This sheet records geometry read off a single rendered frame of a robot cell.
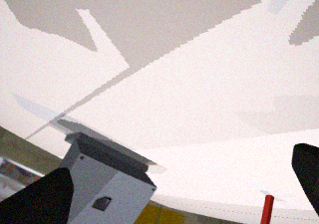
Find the grey sloped panel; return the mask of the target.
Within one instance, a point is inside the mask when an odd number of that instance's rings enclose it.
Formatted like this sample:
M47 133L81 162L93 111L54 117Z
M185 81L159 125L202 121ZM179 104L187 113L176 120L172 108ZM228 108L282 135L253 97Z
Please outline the grey sloped panel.
M71 172L73 193L67 224L133 224L157 186L149 166L85 135L71 133L59 167Z

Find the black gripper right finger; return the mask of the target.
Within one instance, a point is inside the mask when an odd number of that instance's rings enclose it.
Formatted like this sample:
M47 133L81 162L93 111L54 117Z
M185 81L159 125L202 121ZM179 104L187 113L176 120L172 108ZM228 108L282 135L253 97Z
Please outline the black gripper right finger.
M291 164L300 187L319 216L319 147L306 143L295 144Z

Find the red peg with white band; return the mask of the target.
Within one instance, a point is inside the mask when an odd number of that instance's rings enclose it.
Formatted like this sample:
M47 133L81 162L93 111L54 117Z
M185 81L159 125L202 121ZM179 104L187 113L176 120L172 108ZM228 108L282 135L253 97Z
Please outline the red peg with white band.
M270 219L272 215L272 201L274 201L275 196L266 195L266 199L264 199L264 208L262 211L262 220L260 220L260 224L270 224Z

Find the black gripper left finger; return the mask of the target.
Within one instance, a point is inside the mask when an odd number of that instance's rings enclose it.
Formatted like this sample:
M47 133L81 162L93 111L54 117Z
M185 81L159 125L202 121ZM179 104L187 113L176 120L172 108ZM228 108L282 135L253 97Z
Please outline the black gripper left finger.
M67 224L73 193L69 169L56 168L1 201L0 224Z

